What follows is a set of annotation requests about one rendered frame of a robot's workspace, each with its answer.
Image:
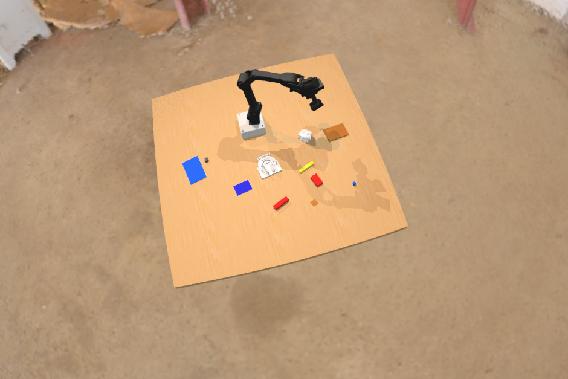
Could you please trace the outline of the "red rectangular block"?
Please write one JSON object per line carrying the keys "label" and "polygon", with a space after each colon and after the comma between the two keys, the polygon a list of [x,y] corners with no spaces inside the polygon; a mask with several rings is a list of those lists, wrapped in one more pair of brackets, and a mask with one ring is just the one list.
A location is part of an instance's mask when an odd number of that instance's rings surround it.
{"label": "red rectangular block", "polygon": [[281,201],[279,201],[277,204],[275,204],[273,207],[275,208],[275,210],[277,210],[279,207],[283,206],[284,204],[286,204],[289,201],[289,199],[287,197],[284,197],[284,199],[282,199]]}
{"label": "red rectangular block", "polygon": [[323,184],[322,180],[320,179],[320,177],[319,177],[317,174],[311,176],[311,180],[314,182],[314,184],[315,184],[317,187],[319,187],[320,185]]}

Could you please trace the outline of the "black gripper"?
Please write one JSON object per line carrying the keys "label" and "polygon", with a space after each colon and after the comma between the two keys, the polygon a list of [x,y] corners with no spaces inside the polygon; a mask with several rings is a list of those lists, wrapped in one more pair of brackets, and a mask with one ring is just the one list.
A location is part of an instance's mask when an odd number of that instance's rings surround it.
{"label": "black gripper", "polygon": [[320,99],[317,99],[313,90],[307,91],[306,94],[301,95],[301,97],[306,97],[306,99],[312,99],[312,102],[309,104],[312,111],[316,111],[317,109],[324,106]]}

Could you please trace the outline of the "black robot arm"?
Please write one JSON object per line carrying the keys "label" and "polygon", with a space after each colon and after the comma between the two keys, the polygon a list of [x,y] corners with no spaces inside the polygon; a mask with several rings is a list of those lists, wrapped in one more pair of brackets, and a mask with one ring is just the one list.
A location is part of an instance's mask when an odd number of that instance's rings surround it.
{"label": "black robot arm", "polygon": [[[260,114],[262,111],[262,103],[258,102],[252,92],[251,84],[256,80],[269,81],[279,83],[282,86],[290,88],[290,92],[296,92],[300,95],[306,94],[307,91],[313,90],[317,94],[320,90],[324,89],[324,84],[321,79],[317,77],[309,77],[304,79],[305,76],[296,73],[272,73],[267,71],[259,71],[257,69],[248,70],[239,75],[237,86],[241,89],[247,99],[249,109],[247,119],[249,125],[260,124]],[[297,79],[299,78],[299,81]]]}

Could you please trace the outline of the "yellow flat bar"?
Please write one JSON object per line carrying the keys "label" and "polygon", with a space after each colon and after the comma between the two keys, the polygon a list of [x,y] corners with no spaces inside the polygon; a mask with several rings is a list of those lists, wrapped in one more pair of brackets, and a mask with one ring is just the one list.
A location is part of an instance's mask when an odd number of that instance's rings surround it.
{"label": "yellow flat bar", "polygon": [[303,168],[301,168],[299,170],[300,173],[302,173],[303,171],[305,171],[307,168],[311,167],[314,164],[313,161],[311,161],[310,163],[308,163],[307,165],[305,165]]}

